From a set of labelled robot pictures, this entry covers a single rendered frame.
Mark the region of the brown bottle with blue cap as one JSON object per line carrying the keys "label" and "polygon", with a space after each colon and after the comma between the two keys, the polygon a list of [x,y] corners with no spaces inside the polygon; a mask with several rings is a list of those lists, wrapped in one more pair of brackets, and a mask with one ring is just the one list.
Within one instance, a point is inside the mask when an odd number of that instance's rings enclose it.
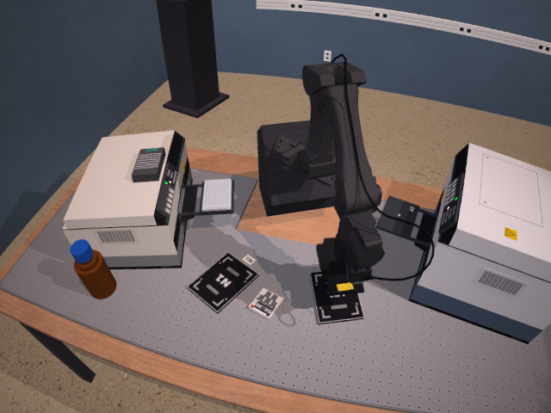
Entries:
{"label": "brown bottle with blue cap", "polygon": [[73,243],[70,252],[76,260],[74,269],[91,296],[95,299],[111,296],[117,284],[102,254],[93,250],[85,239]]}

